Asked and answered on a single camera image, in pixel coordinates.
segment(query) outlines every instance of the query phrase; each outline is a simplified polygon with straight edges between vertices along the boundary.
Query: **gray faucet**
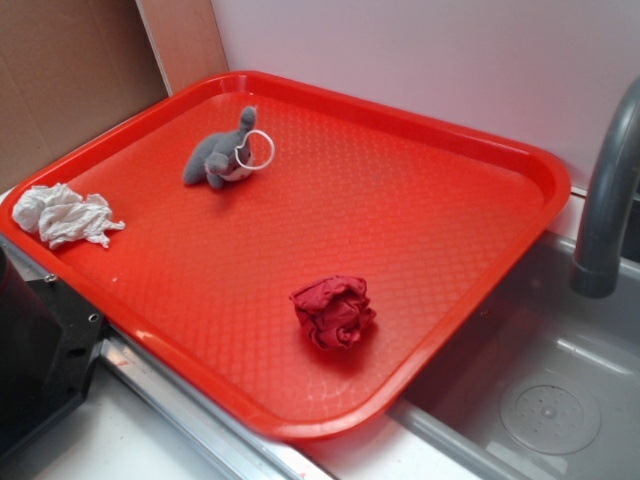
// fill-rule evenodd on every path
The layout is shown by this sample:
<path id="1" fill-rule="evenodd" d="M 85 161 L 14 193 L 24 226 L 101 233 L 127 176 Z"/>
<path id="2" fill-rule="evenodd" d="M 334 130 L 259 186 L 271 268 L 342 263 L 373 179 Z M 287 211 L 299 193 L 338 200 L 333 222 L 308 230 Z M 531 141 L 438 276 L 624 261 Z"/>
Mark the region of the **gray faucet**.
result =
<path id="1" fill-rule="evenodd" d="M 640 206 L 639 180 L 640 78 L 618 105 L 591 177 L 571 268 L 571 286 L 577 293 L 591 298 L 610 295 L 616 288 L 623 241 L 640 252 L 640 209 L 633 209 L 629 221 L 634 197 Z M 625 241 L 625 232 L 636 238 Z"/>

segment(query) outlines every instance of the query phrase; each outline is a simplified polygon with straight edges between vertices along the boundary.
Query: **tray rim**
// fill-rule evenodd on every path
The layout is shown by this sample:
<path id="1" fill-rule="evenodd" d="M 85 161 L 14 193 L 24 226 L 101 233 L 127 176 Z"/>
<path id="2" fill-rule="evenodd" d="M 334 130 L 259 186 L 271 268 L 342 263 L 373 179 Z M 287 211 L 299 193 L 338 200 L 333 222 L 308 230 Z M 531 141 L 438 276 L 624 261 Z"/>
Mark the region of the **tray rim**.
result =
<path id="1" fill-rule="evenodd" d="M 147 338 L 142 345 L 151 354 L 161 359 L 163 363 L 187 378 L 190 383 L 213 401 L 219 402 L 219 399 L 205 391 L 202 385 L 207 385 L 206 390 L 215 391 L 217 387 L 224 386 L 226 390 L 231 391 L 232 395 L 225 395 L 225 397 L 234 397 L 234 395 L 235 397 L 224 398 L 219 403 L 233 415 L 263 434 L 284 440 L 332 436 L 375 417 L 395 401 L 403 387 L 424 368 L 437 353 L 439 347 L 464 323 L 475 306 L 517 263 L 564 207 L 570 195 L 570 178 L 566 168 L 557 157 L 531 145 L 266 73 L 238 71 L 214 75 L 195 83 L 108 130 L 25 179 L 0 204 L 0 232 L 37 263 L 49 271 L 55 272 L 81 294 L 91 298 L 93 302 L 99 302 L 107 317 L 137 316 L 131 310 L 127 310 L 126 306 L 109 305 L 113 301 L 100 290 L 98 285 L 94 285 L 90 279 L 78 275 L 73 267 L 58 259 L 36 237 L 23 232 L 11 219 L 11 209 L 31 186 L 42 183 L 50 185 L 52 178 L 74 178 L 75 175 L 97 165 L 105 158 L 131 144 L 132 141 L 142 138 L 203 101 L 215 95 L 240 92 L 255 92 L 265 97 L 276 98 L 285 103 L 295 104 L 334 117 L 338 116 L 352 123 L 382 130 L 405 139 L 418 140 L 479 161 L 483 160 L 476 158 L 477 156 L 490 152 L 492 154 L 491 164 L 529 178 L 540 189 L 544 198 L 544 204 L 534 221 L 528 224 L 499 254 L 491 267 L 476 280 L 471 289 L 461 298 L 465 301 L 458 301 L 443 317 L 443 319 L 447 317 L 459 319 L 453 323 L 453 328 L 451 321 L 441 320 L 438 322 L 429 336 L 420 342 L 365 402 L 337 417 L 316 422 L 288 421 L 262 407 L 257 401 L 251 401 L 238 387 L 226 381 L 217 372 L 211 372 L 182 354 L 168 341 L 158 339 L 158 337 L 151 340 Z M 287 93 L 286 100 L 281 96 L 282 93 Z M 424 142 L 422 137 L 429 132 L 437 132 L 438 138 L 434 140 L 434 135 L 430 135 L 429 138 L 432 141 Z M 184 375 L 185 369 L 189 371 L 188 377 Z"/>

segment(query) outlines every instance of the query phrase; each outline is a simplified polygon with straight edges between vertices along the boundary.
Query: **white paper towel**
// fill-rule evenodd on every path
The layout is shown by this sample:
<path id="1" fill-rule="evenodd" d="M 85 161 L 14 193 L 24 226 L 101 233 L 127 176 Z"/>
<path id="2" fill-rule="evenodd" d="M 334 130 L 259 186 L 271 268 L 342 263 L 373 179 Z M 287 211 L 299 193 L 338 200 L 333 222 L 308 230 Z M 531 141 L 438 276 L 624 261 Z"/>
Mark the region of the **white paper towel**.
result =
<path id="1" fill-rule="evenodd" d="M 113 212 L 98 194 L 86 201 L 67 185 L 34 186 L 13 207 L 13 219 L 29 232 L 40 232 L 40 239 L 56 249 L 65 242 L 85 238 L 109 248 L 106 230 L 123 230 L 124 222 L 111 221 Z"/>

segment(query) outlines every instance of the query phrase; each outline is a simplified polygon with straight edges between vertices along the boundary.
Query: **white wall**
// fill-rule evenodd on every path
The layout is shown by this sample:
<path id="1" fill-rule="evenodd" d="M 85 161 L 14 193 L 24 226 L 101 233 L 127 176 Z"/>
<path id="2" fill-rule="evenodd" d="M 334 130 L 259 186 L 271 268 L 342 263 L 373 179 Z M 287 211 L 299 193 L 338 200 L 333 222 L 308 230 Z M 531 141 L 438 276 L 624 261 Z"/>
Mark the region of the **white wall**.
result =
<path id="1" fill-rule="evenodd" d="M 640 75 L 638 0 L 212 0 L 261 70 L 542 147 L 585 188 Z"/>

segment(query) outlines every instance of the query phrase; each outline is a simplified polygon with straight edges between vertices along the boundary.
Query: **black machine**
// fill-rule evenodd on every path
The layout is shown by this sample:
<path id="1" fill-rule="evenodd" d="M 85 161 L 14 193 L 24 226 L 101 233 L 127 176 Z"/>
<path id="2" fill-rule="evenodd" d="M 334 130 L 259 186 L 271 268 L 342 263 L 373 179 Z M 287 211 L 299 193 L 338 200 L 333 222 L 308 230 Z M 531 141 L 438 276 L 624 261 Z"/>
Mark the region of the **black machine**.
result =
<path id="1" fill-rule="evenodd" d="M 0 462 L 84 401 L 105 325 L 55 275 L 24 281 L 0 248 Z"/>

